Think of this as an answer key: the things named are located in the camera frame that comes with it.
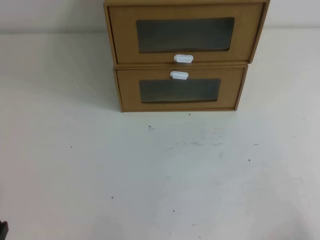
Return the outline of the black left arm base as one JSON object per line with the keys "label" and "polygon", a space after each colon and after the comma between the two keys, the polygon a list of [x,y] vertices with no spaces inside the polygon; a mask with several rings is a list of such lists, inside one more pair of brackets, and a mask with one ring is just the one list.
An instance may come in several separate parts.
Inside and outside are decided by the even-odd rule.
{"label": "black left arm base", "polygon": [[8,232],[9,227],[8,227],[8,223],[6,221],[1,221],[0,222],[0,234],[3,234],[4,232]]}

